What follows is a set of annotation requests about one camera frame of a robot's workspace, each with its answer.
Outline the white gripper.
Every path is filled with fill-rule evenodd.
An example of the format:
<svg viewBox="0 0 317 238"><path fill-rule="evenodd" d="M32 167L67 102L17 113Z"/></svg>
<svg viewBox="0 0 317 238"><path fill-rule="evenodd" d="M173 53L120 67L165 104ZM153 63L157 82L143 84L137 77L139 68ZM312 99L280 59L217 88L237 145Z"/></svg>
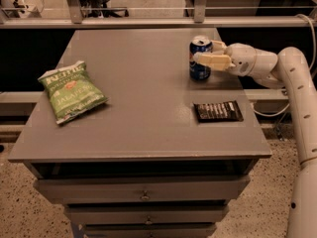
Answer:
<svg viewBox="0 0 317 238"><path fill-rule="evenodd" d="M227 45L222 41L212 40L213 52L223 52L225 55L214 53L196 53L193 59L204 66L215 70L227 70L233 75L248 75L256 61L256 50L244 44Z"/></svg>

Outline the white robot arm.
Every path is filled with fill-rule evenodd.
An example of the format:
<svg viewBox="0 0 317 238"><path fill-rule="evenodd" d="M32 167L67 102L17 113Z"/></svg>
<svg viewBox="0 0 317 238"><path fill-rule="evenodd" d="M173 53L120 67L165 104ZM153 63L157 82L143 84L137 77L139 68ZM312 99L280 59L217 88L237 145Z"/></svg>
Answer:
<svg viewBox="0 0 317 238"><path fill-rule="evenodd" d="M300 171L295 178L286 238L317 238L317 90L303 52L288 47L275 54L252 46L215 41L192 59L216 70L249 76L268 88L285 88Z"/></svg>

